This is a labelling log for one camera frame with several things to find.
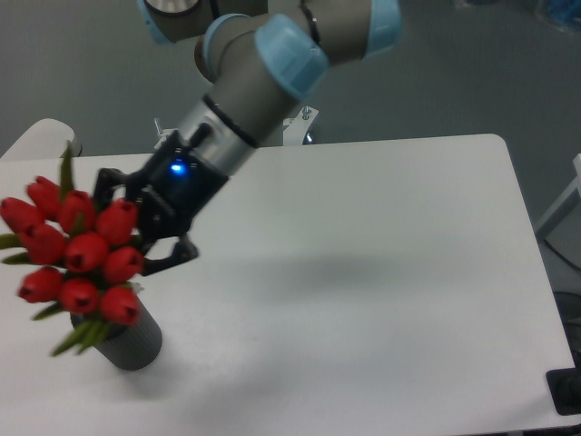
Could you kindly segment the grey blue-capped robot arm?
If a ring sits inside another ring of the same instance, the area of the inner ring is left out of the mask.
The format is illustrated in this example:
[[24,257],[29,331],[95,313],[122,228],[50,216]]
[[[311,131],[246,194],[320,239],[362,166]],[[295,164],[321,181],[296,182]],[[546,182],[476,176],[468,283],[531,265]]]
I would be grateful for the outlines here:
[[302,1],[284,13],[213,21],[202,42],[212,89],[141,169],[97,176],[101,206],[117,189],[137,206],[141,253],[175,239],[168,256],[144,260],[143,275],[195,259],[194,217],[332,66],[390,49],[401,27],[395,1]]

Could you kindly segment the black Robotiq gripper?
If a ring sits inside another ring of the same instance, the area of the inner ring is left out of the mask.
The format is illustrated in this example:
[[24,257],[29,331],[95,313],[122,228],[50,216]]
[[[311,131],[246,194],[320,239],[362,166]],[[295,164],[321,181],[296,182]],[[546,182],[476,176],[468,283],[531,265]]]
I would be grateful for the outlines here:
[[178,237],[165,257],[150,258],[143,253],[141,276],[160,273],[199,257],[199,250],[184,235],[197,213],[226,184],[218,173],[194,152],[211,135],[198,129],[186,140],[175,131],[138,171],[128,174],[116,168],[101,168],[96,177],[93,199],[97,210],[113,202],[123,188],[123,200],[138,208],[137,228],[146,242]]

